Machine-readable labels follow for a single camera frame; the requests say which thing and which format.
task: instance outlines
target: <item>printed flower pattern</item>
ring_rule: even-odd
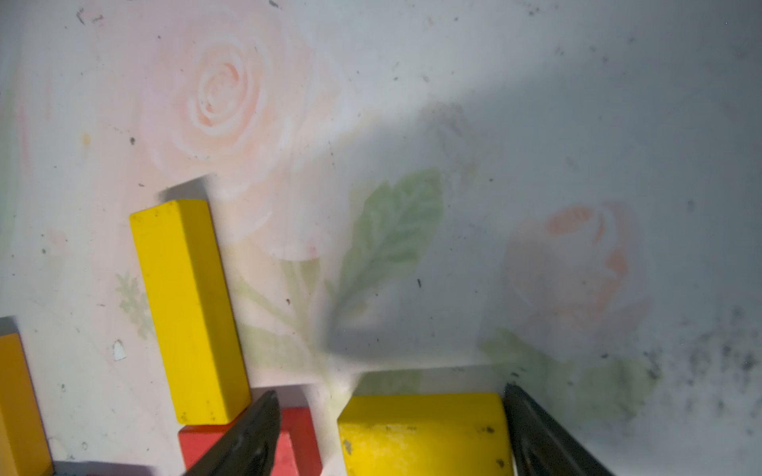
[[[635,219],[622,203],[522,223],[504,271],[511,329],[556,359],[610,348],[650,309]]]
[[[341,214],[327,203],[330,161],[314,161],[340,132],[341,80],[280,9],[262,5],[180,13],[162,31],[139,131],[170,185],[207,179],[223,244],[259,231],[266,252],[309,259],[330,245],[325,210]]]

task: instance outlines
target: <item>leaf print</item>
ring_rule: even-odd
[[[260,327],[238,324],[244,360],[249,368],[304,372],[312,366],[296,339]]]
[[[583,367],[559,362],[504,328],[495,333],[495,339],[479,344],[495,371],[566,424],[618,414],[632,418],[658,383],[647,365],[635,359]]]
[[[320,258],[299,263],[299,273],[302,275],[302,281],[307,288],[307,292],[312,294],[318,285],[320,278]]]
[[[0,256],[13,236],[21,181],[13,97],[12,92],[3,94],[0,104]]]
[[[291,316],[281,311],[275,304],[270,301],[270,299],[266,298],[261,292],[252,288],[244,280],[239,281],[238,285],[234,288],[234,291],[237,294],[244,296],[249,301],[255,303],[259,307],[263,308],[281,323],[291,327],[292,329],[296,329],[296,322]]]
[[[138,335],[141,338],[146,339],[149,335],[154,335],[148,296],[140,292],[138,279],[130,278],[130,273],[125,273],[124,276],[117,274],[117,279],[119,280],[117,292],[122,295],[119,307],[130,316],[130,321],[138,326]]]
[[[421,370],[387,370],[363,375],[355,395],[416,395],[420,391]]]
[[[442,219],[442,183],[430,168],[384,182],[365,200],[339,276],[337,309],[356,294],[413,271]]]

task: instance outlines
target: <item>white table surface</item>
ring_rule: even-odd
[[[183,471],[128,216],[203,177],[251,386],[309,402],[324,474],[358,386],[513,380],[616,474],[758,474],[761,25],[753,0],[3,2],[0,316],[53,458]]]

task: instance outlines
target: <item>toy block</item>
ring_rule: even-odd
[[[280,411],[280,436],[272,476],[320,476],[322,463],[308,408]],[[228,425],[186,426],[178,433],[185,468],[190,469],[232,428]]]
[[[0,474],[53,474],[53,461],[18,334],[0,337]]]
[[[251,395],[207,202],[174,200],[130,224],[178,422],[230,423]]]
[[[513,474],[497,394],[352,397],[338,430],[353,476]]]

